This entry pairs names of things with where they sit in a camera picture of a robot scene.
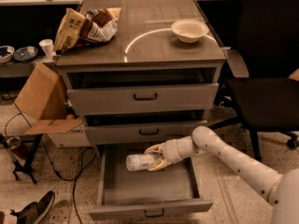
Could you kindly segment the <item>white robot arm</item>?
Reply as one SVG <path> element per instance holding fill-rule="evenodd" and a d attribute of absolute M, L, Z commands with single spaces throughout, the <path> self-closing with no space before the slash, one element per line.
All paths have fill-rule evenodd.
<path fill-rule="evenodd" d="M 211 129 L 199 126 L 192 134 L 146 149 L 158 157 L 151 171 L 194 157 L 204 150 L 223 161 L 273 206 L 271 224 L 299 224 L 299 169 L 282 175 L 223 142 Z"/>

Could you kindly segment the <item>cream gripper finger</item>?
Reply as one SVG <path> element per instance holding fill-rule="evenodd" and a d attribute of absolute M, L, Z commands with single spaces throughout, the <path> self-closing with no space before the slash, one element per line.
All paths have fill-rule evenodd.
<path fill-rule="evenodd" d="M 161 170 L 169 165 L 169 162 L 167 160 L 159 159 L 157 164 L 154 165 L 153 167 L 149 168 L 149 171 L 154 172 Z"/>
<path fill-rule="evenodd" d="M 161 144 L 157 144 L 147 148 L 144 151 L 145 154 L 162 154 L 163 153 L 163 146 Z"/>

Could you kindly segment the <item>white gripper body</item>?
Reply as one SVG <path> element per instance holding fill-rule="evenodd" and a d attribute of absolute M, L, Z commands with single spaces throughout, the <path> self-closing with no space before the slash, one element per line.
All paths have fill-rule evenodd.
<path fill-rule="evenodd" d="M 174 164 L 181 161 L 181 156 L 178 152 L 178 141 L 175 139 L 163 143 L 162 153 L 169 163 Z"/>

